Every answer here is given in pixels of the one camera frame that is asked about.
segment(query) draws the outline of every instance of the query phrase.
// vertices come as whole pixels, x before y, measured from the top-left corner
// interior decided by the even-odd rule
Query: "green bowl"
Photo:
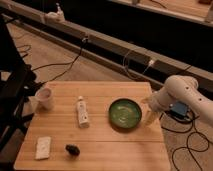
[[[130,99],[118,99],[109,108],[110,122],[120,128],[134,128],[142,117],[140,106]]]

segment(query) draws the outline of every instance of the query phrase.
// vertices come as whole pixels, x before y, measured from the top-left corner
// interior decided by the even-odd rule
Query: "floor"
[[[27,32],[17,26],[9,24],[10,33],[16,43],[16,46],[30,45],[31,49],[28,51],[28,56],[24,58],[26,63],[32,65],[32,68],[36,68],[41,65],[49,63],[61,63],[69,62],[74,59],[77,55],[71,51],[64,49],[52,42],[49,42],[37,35]],[[19,51],[25,51],[27,47],[18,48]],[[65,66],[52,66],[46,67],[36,71],[38,81],[48,81],[54,78],[56,75],[66,70]],[[80,57],[73,68],[69,70],[65,75],[61,76],[57,80],[76,80],[76,81],[131,81],[127,76],[116,73],[104,66],[101,66],[93,61],[90,61],[84,57]],[[31,98],[32,103],[26,105],[25,113],[29,110],[34,110],[36,103]],[[213,168],[212,156],[213,147],[208,143],[203,135],[193,133],[195,128],[186,132],[190,128],[190,125],[182,125],[173,121],[168,116],[164,115],[161,118],[161,124],[163,134],[165,137],[165,144],[168,151],[168,156],[171,162],[171,170],[174,171],[175,166],[179,170],[190,170],[190,171],[211,171]],[[201,123],[199,119],[195,121],[196,129],[203,133],[209,140],[213,141],[212,128]],[[13,162],[16,158],[20,144],[23,140],[23,135],[19,132],[14,135],[10,143],[5,147],[3,152],[0,154],[0,162]],[[190,155],[196,158],[199,165],[193,160]]]
[[[131,3],[132,0],[119,0],[123,2]],[[201,4],[198,0],[141,0],[141,5],[149,5],[158,8],[162,8],[168,11],[179,12],[192,16],[205,18],[210,4]]]

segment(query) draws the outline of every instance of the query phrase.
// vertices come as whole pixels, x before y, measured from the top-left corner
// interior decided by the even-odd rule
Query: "black object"
[[[33,113],[22,116],[24,103],[33,96],[41,84],[36,83],[36,75],[25,64],[18,53],[0,12],[0,74],[8,72],[9,77],[0,77],[0,152],[13,133],[20,129],[27,132],[25,122]]]
[[[75,145],[66,145],[66,150],[71,154],[71,155],[74,155],[74,156],[78,156],[80,154],[80,150],[77,146]]]
[[[187,117],[188,110],[189,107],[186,104],[182,102],[176,102],[170,108],[169,113],[179,119],[184,119]]]

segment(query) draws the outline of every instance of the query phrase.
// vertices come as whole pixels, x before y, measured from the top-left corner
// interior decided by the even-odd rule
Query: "white eraser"
[[[36,160],[47,159],[50,157],[51,137],[39,137],[36,145]]]

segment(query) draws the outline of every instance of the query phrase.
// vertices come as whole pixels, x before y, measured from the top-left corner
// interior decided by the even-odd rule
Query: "cable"
[[[160,119],[163,118],[163,116],[165,115],[166,113],[163,113],[161,116],[160,116]],[[166,130],[166,131],[169,131],[169,132],[172,132],[172,133],[177,133],[177,134],[185,134],[185,133],[188,133],[192,130],[193,128],[193,122],[190,123],[190,127],[184,131],[177,131],[177,130],[172,130],[172,129],[169,129],[169,128],[166,128],[164,126],[161,126],[162,129]]]
[[[75,59],[70,63],[70,66],[67,70],[65,70],[64,72],[62,72],[61,74],[55,76],[54,78],[50,79],[49,81],[54,81],[56,80],[57,78],[61,77],[62,75],[64,75],[65,73],[67,73],[68,71],[70,71],[72,69],[72,66],[74,65],[74,63],[77,61],[77,59],[80,57],[81,53],[82,53],[82,50],[83,50],[83,46],[80,48],[80,51],[79,51],[79,54],[75,57]]]
[[[31,45],[22,45],[22,46],[18,46],[18,47],[16,47],[17,49],[21,49],[21,48],[25,48],[26,47],[26,49],[25,50],[19,50],[19,53],[26,53],[26,52],[28,52],[29,50],[31,50]]]
[[[24,36],[26,36],[26,35],[28,35],[29,33],[24,33],[24,34],[22,34],[21,36],[18,36],[18,37],[15,37],[15,36],[11,36],[13,39],[21,39],[21,38],[23,38]]]
[[[180,150],[183,150],[183,149],[186,149],[188,150],[190,156],[192,157],[192,159],[195,161],[196,165],[198,166],[198,168],[203,171],[200,163],[197,161],[196,157],[194,156],[193,152],[205,152],[209,149],[210,147],[210,144],[213,145],[213,142],[210,141],[206,135],[204,135],[203,133],[201,133],[200,131],[197,130],[196,128],[196,125],[195,125],[195,120],[198,118],[195,116],[195,114],[191,111],[192,113],[192,122],[191,122],[191,127],[186,130],[186,131],[176,131],[176,130],[171,130],[171,129],[168,129],[168,128],[165,128],[165,127],[162,127],[163,129],[167,130],[167,131],[170,131],[170,132],[173,132],[173,133],[188,133],[192,130],[192,128],[194,128],[195,131],[191,132],[188,136],[187,136],[187,139],[186,139],[186,146],[182,146],[182,147],[178,147],[176,148],[173,152],[172,152],[172,163],[175,167],[176,170],[180,170],[175,162],[175,154],[176,152],[180,151]],[[201,150],[198,150],[198,149],[195,149],[195,148],[192,148],[190,147],[190,144],[189,144],[189,141],[190,139],[192,138],[193,135],[196,135],[198,134],[202,139],[204,139],[206,142],[207,142],[207,146]]]
[[[133,51],[135,51],[135,50],[137,50],[137,49],[140,49],[140,48],[141,48],[141,47],[135,48],[135,49],[130,49],[130,50],[124,55],[124,57],[123,57],[123,67],[124,67],[124,71],[125,71],[125,73],[127,74],[127,76],[128,76],[130,79],[132,79],[132,80],[138,80],[138,79],[142,78],[142,76],[134,77],[134,76],[132,76],[132,75],[130,74],[130,72],[129,72],[130,59],[127,58],[127,56],[128,56],[131,52],[133,52]],[[150,59],[150,61],[149,61],[148,65],[147,65],[147,67],[144,69],[144,71],[143,71],[141,74],[144,75],[145,72],[146,72],[151,66],[153,66],[154,64],[155,64],[155,60],[154,60],[154,59]]]
[[[48,80],[48,81],[56,80],[57,78],[61,77],[62,75],[64,75],[65,73],[67,73],[68,71],[70,71],[70,70],[72,69],[72,66],[74,65],[74,63],[75,63],[75,62],[77,61],[77,59],[81,56],[81,53],[82,53],[82,50],[83,50],[83,46],[88,42],[88,38],[83,38],[83,39],[82,39],[82,42],[83,42],[83,44],[82,44],[81,47],[80,47],[79,53],[77,54],[77,56],[75,57],[75,59],[72,60],[71,62],[47,64],[47,65],[43,65],[43,66],[34,68],[34,69],[32,69],[32,71],[36,71],[36,70],[38,70],[38,69],[46,68],[46,67],[49,67],[49,66],[70,65],[69,68],[66,69],[64,72],[60,73],[59,75],[56,75],[54,78],[52,78],[52,79],[50,79],[50,80]]]
[[[166,7],[165,5],[163,5],[162,3],[158,2],[158,1],[155,1],[155,0],[149,0],[149,1],[151,1],[151,2],[153,2],[153,3],[156,3],[156,4],[160,5],[160,6],[163,7],[164,9],[167,9],[167,7]]]

